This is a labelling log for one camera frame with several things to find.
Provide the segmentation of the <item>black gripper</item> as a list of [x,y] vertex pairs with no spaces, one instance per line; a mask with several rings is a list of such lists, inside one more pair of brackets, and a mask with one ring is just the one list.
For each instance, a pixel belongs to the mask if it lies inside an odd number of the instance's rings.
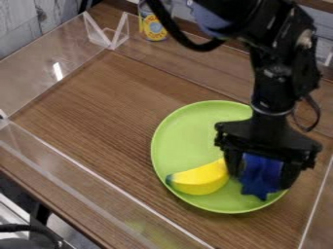
[[251,118],[215,125],[215,144],[224,151],[229,174],[240,178],[244,171],[244,154],[284,161],[280,172],[280,189],[290,189],[303,169],[314,168],[322,144],[294,129],[287,120]]

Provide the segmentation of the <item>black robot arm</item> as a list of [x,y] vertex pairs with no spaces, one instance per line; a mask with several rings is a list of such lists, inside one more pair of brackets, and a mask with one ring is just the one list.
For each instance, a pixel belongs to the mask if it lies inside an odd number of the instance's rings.
[[322,144],[288,119],[322,78],[316,65],[314,19],[294,0],[195,0],[195,16],[216,39],[241,40],[251,50],[256,74],[253,115],[216,124],[215,143],[244,190],[287,190],[315,167]]

